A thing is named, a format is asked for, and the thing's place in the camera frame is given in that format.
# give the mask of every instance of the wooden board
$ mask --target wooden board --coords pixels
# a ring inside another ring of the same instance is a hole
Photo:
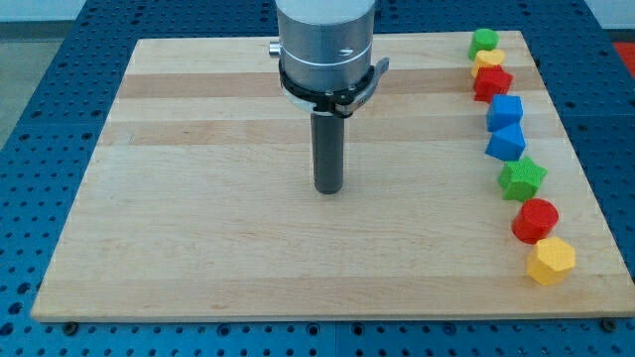
[[[577,267],[525,275],[472,100],[470,34],[377,36],[391,69],[348,119],[345,184],[312,184],[309,114],[270,39],[142,40],[32,314],[42,321],[633,315],[635,289],[518,32],[501,33],[539,196]]]

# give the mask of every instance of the black rod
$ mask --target black rod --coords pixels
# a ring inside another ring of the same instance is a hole
[[[344,119],[311,114],[316,189],[333,194],[341,189],[344,167]]]

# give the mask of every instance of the row of blocks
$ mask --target row of blocks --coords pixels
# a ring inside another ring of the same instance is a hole
[[[523,103],[519,96],[507,95],[513,75],[502,68],[505,53],[496,50],[497,45],[495,32],[480,29],[474,32],[467,54],[474,60],[474,100],[490,103],[486,119],[492,134],[485,154],[505,163],[498,178],[503,198],[523,202],[512,232],[520,241],[534,245],[527,256],[527,274],[541,285],[552,285],[562,282],[575,266],[575,250],[560,237],[548,238],[558,223],[558,211],[550,202],[533,198],[547,169],[530,157],[521,159],[527,146],[520,125]]]

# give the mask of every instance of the blue pegboard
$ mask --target blue pegboard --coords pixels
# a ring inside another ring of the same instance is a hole
[[[378,33],[521,30],[631,275],[635,84],[582,0],[383,0]],[[0,153],[0,355],[635,355],[635,320],[62,324],[29,317],[141,38],[271,36],[272,0],[88,0]]]

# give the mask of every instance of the yellow block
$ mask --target yellow block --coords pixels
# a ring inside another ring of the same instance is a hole
[[[474,59],[474,66],[472,67],[472,76],[476,78],[478,70],[481,67],[493,67],[495,65],[502,65],[505,61],[505,52],[503,50],[492,51],[479,51],[476,53]]]
[[[527,257],[527,274],[541,285],[561,283],[575,267],[575,249],[560,237],[538,241]]]

